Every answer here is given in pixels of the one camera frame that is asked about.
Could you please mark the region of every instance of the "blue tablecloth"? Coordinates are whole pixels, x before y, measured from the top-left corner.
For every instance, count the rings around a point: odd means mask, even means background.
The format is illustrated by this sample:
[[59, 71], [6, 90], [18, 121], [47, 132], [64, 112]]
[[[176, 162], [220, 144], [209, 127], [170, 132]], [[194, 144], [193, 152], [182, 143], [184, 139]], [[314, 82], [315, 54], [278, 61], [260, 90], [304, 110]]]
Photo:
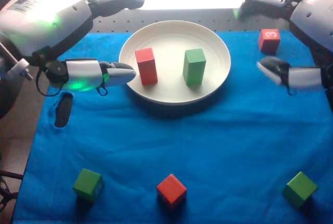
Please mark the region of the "blue tablecloth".
[[[89, 34], [61, 58], [117, 61], [129, 36]], [[55, 128], [59, 97], [46, 98], [14, 223], [332, 223], [333, 117], [324, 92], [291, 97], [266, 79], [256, 67], [259, 31], [219, 36], [231, 72], [200, 103], [162, 107], [126, 86], [106, 97], [75, 93], [68, 125]], [[289, 32], [276, 56], [313, 65]], [[105, 182], [90, 208], [72, 190], [82, 168]], [[299, 171], [319, 185], [303, 210], [281, 194]], [[169, 174], [188, 189], [172, 214], [156, 194]]]

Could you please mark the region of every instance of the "red block with number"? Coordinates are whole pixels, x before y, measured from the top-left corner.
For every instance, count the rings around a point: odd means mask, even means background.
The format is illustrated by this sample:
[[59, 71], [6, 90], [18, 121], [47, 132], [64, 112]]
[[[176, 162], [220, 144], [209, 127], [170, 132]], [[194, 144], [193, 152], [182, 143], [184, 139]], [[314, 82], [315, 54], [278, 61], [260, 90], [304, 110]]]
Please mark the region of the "red block with number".
[[157, 193], [170, 209], [177, 207], [187, 194], [186, 187], [174, 176], [169, 175], [157, 187]]
[[262, 29], [259, 37], [260, 51], [274, 54], [280, 44], [280, 33], [277, 29]]
[[137, 66], [139, 67], [142, 85], [156, 84], [157, 72], [152, 49], [146, 48], [135, 51]]

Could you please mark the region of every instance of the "round plate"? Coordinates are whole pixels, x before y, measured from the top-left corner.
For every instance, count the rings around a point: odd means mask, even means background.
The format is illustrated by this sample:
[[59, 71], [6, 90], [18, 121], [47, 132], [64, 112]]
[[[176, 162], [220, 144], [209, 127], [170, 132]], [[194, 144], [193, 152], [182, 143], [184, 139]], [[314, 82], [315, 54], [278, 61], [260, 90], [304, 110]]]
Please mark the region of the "round plate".
[[[151, 47], [158, 83], [143, 86], [134, 51]], [[185, 51], [202, 48], [206, 67], [202, 84], [188, 87], [183, 78]], [[121, 49], [119, 62], [131, 65], [137, 76], [128, 86], [138, 95], [160, 104], [199, 101], [216, 91], [227, 78], [231, 60], [225, 43], [211, 30], [187, 21], [162, 21], [134, 33]]]

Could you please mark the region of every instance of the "gray floor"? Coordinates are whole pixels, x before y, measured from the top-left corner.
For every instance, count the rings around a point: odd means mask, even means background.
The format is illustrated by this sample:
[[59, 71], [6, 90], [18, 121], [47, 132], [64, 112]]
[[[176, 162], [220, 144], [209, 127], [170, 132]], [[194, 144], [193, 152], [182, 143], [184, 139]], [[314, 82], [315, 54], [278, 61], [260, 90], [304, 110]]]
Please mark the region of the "gray floor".
[[[31, 75], [35, 77], [37, 69], [30, 70]], [[40, 78], [40, 88], [42, 91], [47, 91], [48, 81], [44, 76]], [[44, 96], [40, 95], [36, 89], [35, 80], [24, 81], [15, 105], [5, 117], [0, 119], [0, 152], [2, 154], [0, 169], [23, 174], [44, 99]], [[20, 180], [4, 179], [11, 192], [19, 190]], [[10, 222], [14, 206], [15, 200], [6, 206], [0, 214], [0, 223]]]

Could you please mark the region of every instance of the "robotic hand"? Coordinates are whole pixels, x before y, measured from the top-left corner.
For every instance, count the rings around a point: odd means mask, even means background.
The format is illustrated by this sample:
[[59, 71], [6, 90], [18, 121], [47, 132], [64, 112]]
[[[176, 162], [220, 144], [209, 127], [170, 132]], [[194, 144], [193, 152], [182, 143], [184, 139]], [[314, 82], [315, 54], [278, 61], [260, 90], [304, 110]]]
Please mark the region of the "robotic hand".
[[[290, 23], [290, 31], [311, 52], [333, 58], [333, 0], [245, 0], [238, 17], [264, 14], [283, 18]], [[278, 85], [289, 89], [316, 90], [333, 87], [333, 66], [292, 67], [275, 57], [265, 57], [258, 68]]]
[[[33, 65], [39, 67], [36, 86], [44, 96], [55, 96], [61, 90], [94, 88], [105, 96], [106, 87], [125, 84], [135, 77], [132, 67], [96, 59], [57, 58], [92, 29], [96, 17], [140, 8], [143, 3], [144, 0], [11, 0], [0, 11], [0, 78], [10, 80], [20, 74], [31, 80], [27, 67]], [[42, 72], [59, 89], [56, 94], [40, 91]]]

